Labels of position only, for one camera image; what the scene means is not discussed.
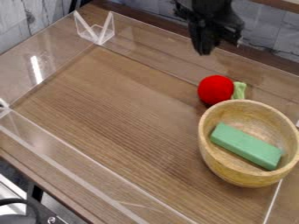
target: woven bowl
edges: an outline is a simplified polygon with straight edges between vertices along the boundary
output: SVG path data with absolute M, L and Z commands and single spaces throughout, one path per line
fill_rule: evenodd
M 211 132 L 220 122 L 284 151 L 274 171 L 266 171 L 211 142 Z M 276 109 L 256 101 L 224 101 L 205 111 L 199 124 L 199 145 L 209 169 L 236 186 L 274 184 L 294 169 L 299 160 L 299 134 L 292 122 Z

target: green block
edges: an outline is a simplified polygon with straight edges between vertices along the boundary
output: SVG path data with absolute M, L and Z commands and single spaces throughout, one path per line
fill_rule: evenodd
M 276 168 L 282 150 L 224 123 L 212 131 L 209 140 L 267 170 Z

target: white bracket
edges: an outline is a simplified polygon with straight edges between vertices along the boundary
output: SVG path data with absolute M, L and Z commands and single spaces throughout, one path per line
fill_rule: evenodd
M 100 26 L 97 24 L 89 26 L 81 15 L 76 11 L 73 12 L 73 17 L 80 37 L 87 39 L 96 45 L 104 45 L 105 42 L 115 36 L 115 21 L 112 12 L 107 14 L 104 26 Z

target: red ball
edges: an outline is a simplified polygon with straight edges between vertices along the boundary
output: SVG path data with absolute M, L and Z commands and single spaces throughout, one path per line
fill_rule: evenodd
M 197 94 L 209 105 L 224 102 L 233 94 L 233 82 L 221 75 L 212 75 L 200 81 Z

